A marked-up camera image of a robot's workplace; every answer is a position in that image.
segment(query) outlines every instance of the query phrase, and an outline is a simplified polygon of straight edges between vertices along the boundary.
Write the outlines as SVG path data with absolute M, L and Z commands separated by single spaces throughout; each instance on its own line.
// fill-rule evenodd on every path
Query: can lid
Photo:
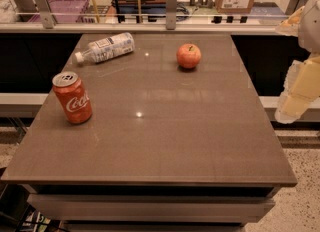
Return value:
M 83 58 L 83 55 L 82 55 L 81 52 L 76 52 L 74 55 L 76 56 L 76 59 L 77 59 L 78 63 L 84 62 L 84 58 Z
M 65 71 L 56 75 L 52 79 L 52 83 L 57 87 L 66 87 L 72 85 L 78 80 L 78 75 L 72 71 Z

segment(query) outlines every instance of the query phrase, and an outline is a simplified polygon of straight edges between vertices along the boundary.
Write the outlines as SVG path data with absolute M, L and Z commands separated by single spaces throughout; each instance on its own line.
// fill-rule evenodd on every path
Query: coca-cola logo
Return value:
M 69 112 L 73 113 L 87 106 L 88 102 L 89 97 L 87 93 L 84 93 L 84 95 L 81 98 L 74 97 L 70 99 L 66 105 L 66 109 Z

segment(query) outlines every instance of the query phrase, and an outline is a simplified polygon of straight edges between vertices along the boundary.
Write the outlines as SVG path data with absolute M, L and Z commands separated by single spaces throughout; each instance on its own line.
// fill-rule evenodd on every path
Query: soda can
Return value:
M 70 123 L 80 124 L 91 117 L 90 99 L 82 80 L 76 73 L 71 71 L 62 72 L 52 79 L 52 84 L 52 89 Z

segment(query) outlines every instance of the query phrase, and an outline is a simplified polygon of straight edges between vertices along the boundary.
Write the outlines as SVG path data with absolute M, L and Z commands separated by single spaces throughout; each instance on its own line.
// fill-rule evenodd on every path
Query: bottle cap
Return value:
M 81 52 L 76 52 L 74 55 L 76 56 L 76 59 L 77 59 L 78 63 L 84 62 L 84 58 L 83 58 Z

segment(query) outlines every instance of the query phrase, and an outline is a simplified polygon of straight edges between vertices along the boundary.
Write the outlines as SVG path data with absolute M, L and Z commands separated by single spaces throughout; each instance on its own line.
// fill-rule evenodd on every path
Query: metal bracket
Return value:
M 51 9 L 47 0 L 35 0 L 39 13 L 41 22 L 44 28 L 52 29 L 56 24 L 56 20 L 51 14 Z
M 173 30 L 176 28 L 177 0 L 166 0 L 166 27 Z

